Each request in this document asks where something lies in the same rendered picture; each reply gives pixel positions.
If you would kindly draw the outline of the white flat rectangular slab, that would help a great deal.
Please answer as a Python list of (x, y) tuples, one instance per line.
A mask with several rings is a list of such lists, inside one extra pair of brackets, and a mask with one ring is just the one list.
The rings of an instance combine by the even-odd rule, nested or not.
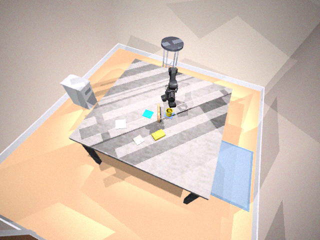
[(135, 143), (136, 143), (137, 145), (139, 145), (139, 144), (141, 144), (141, 143), (144, 142), (144, 139), (141, 137), (141, 135), (135, 137), (133, 140), (135, 141)]

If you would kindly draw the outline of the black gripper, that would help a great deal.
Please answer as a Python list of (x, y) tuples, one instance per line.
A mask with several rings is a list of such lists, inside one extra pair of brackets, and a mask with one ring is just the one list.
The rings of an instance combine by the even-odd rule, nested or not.
[[(166, 90), (165, 94), (169, 95), (168, 93), (169, 92)], [(177, 106), (175, 102), (169, 102), (169, 101), (168, 101), (168, 105), (169, 105), (169, 108), (175, 108)]]

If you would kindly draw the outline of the yellow box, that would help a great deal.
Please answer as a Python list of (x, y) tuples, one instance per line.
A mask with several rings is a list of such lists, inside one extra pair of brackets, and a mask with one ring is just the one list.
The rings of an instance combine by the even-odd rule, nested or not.
[(163, 138), (164, 136), (166, 136), (166, 134), (164, 133), (164, 131), (162, 129), (160, 129), (160, 130), (152, 133), (151, 136), (153, 137), (153, 139), (155, 141), (157, 141), (157, 140)]

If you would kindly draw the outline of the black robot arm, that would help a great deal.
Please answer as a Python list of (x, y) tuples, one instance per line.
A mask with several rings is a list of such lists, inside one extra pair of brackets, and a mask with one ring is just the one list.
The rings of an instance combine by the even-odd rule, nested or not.
[(178, 68), (170, 67), (168, 68), (168, 72), (170, 76), (168, 87), (166, 89), (168, 93), (161, 95), (161, 99), (163, 102), (166, 102), (168, 100), (170, 103), (173, 103), (175, 101), (175, 93), (177, 93), (178, 86), (179, 86), (176, 80), (176, 74), (178, 73)]

